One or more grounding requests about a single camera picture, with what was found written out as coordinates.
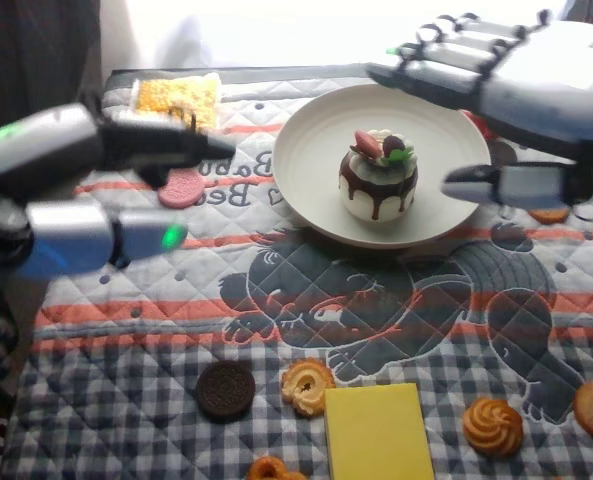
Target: chocolate drip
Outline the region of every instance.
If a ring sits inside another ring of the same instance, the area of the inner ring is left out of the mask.
[[[353,153],[347,153],[345,158],[340,164],[340,174],[347,180],[349,189],[349,199],[354,199],[354,192],[361,190],[367,195],[372,197],[374,201],[374,210],[372,212],[372,220],[378,220],[380,206],[386,198],[389,197],[400,197],[400,209],[399,212],[404,210],[405,197],[412,191],[418,181],[418,168],[414,169],[414,173],[411,177],[406,178],[402,182],[392,183],[388,185],[378,185],[372,182],[363,180],[349,166],[349,160],[353,156]]]

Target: miniature cake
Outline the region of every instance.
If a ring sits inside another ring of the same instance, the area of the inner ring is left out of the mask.
[[[389,130],[357,130],[356,145],[340,164],[340,194],[349,212],[361,220],[388,222],[414,200],[418,181],[412,143]]]

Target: green light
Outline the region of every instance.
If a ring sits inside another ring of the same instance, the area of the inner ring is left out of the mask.
[[[163,241],[161,242],[165,250],[171,250],[172,248],[178,247],[187,235],[187,230],[181,225],[172,225],[167,229],[165,235],[163,235]]]
[[[17,130],[18,125],[15,125],[13,123],[10,125],[5,125],[4,127],[0,127],[0,140],[10,135],[13,135],[14,132],[16,132]]]

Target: plate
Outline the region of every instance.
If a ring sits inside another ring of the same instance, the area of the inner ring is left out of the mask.
[[[418,184],[412,206],[397,220],[372,223],[343,207],[338,169],[355,130],[389,129],[414,142]],[[446,234],[477,204],[440,191],[445,175],[490,163],[489,150],[465,115],[380,85],[347,87],[299,109],[280,131],[272,158],[287,203],[316,230],[350,245],[404,248]]]

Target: quilted fabric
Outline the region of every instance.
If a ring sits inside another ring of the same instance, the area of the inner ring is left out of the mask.
[[[572,411],[578,387],[593,381],[593,223],[543,227],[524,212],[481,208],[430,245],[364,252],[303,228],[277,190],[281,125],[311,98],[363,82],[224,86],[221,127],[238,153],[201,165],[208,189],[180,212],[184,247],[52,282],[3,478],[242,479],[269,454],[327,479],[324,419],[280,398],[281,373],[308,356],[341,388],[416,382],[436,478],[593,478],[593,439]],[[126,96],[107,92],[105,106]],[[496,163],[514,152],[545,159],[503,149]],[[78,193],[157,205],[129,172],[92,174]],[[580,213],[593,216],[593,202]],[[220,359],[247,364],[257,385],[251,411],[227,425],[195,402],[197,377]],[[523,415],[524,444],[510,460],[485,459],[464,438],[463,412],[481,395]]]

